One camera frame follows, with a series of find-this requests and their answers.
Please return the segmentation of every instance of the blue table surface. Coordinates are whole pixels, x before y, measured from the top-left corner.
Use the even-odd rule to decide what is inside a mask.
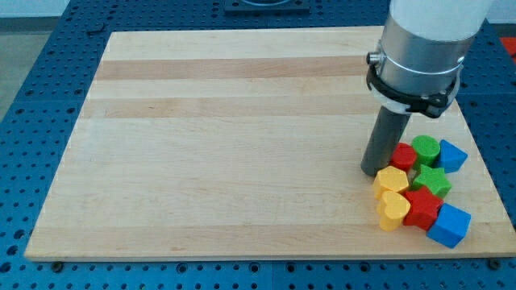
[[[370,26],[382,25],[389,9],[386,0],[305,0],[310,1],[309,13],[224,14],[221,1],[70,1],[0,124],[0,289],[516,288],[512,258],[64,264],[26,260],[27,241],[112,31]],[[513,224],[515,71],[485,23],[468,54],[457,97]]]

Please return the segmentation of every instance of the yellow hexagon block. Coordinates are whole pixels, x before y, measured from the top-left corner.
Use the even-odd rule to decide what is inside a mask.
[[[377,206],[377,212],[380,214],[380,228],[385,231],[396,230],[409,213],[409,209],[409,201],[400,193],[384,192]]]
[[[394,166],[388,166],[377,173],[377,177],[372,184],[374,197],[380,199],[382,193],[393,191],[403,193],[409,188],[409,181],[406,173]]]

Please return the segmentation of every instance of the blue block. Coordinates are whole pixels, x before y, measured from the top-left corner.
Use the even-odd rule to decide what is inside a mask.
[[[468,233],[470,221],[471,214],[445,203],[427,237],[453,249]]]
[[[458,172],[464,161],[468,158],[468,154],[446,140],[439,143],[441,152],[434,163],[434,168],[444,168],[444,172]]]

